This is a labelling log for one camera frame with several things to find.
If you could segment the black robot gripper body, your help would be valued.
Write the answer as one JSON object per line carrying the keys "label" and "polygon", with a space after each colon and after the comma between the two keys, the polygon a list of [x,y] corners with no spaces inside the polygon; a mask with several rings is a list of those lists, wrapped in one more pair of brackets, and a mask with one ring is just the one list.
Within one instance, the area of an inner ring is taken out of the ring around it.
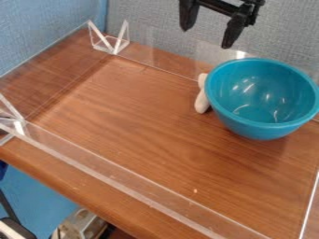
{"label": "black robot gripper body", "polygon": [[258,17],[259,9],[264,6],[266,0],[240,0],[240,6],[232,5],[223,0],[198,0],[199,7],[206,7],[212,11],[232,17],[235,13],[243,12],[247,16],[246,25],[254,25]]}

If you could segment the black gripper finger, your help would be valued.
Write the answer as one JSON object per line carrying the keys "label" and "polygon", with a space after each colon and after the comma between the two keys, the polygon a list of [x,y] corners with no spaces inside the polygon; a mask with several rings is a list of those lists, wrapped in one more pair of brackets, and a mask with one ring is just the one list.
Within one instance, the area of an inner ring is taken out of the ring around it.
{"label": "black gripper finger", "polygon": [[183,31],[188,31],[198,20],[199,3],[198,0],[179,0],[179,26]]}
{"label": "black gripper finger", "polygon": [[238,40],[244,28],[246,28],[247,16],[235,14],[227,23],[224,36],[222,40],[222,48],[230,49]]}

